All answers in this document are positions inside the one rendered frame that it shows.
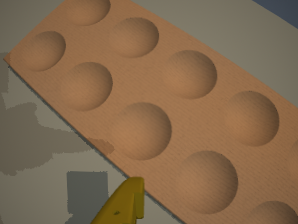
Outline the tan wooden tray with round pockets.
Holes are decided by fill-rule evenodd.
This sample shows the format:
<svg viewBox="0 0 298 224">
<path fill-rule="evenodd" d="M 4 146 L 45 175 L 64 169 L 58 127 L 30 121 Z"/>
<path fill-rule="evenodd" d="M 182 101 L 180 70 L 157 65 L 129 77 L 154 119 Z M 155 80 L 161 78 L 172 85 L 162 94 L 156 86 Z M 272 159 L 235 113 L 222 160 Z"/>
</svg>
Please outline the tan wooden tray with round pockets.
<svg viewBox="0 0 298 224">
<path fill-rule="evenodd" d="M 3 60 L 185 224 L 298 224 L 298 108 L 131 0 L 64 0 Z"/>
</svg>

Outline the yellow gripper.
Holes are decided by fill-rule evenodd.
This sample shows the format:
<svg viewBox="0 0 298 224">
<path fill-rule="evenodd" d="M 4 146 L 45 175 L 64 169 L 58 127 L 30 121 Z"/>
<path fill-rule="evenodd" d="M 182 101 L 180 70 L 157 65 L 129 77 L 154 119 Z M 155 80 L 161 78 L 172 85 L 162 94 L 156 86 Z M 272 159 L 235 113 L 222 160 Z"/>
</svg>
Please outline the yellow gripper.
<svg viewBox="0 0 298 224">
<path fill-rule="evenodd" d="M 144 218 L 144 179 L 126 179 L 110 196 L 90 224 L 136 224 Z"/>
</svg>

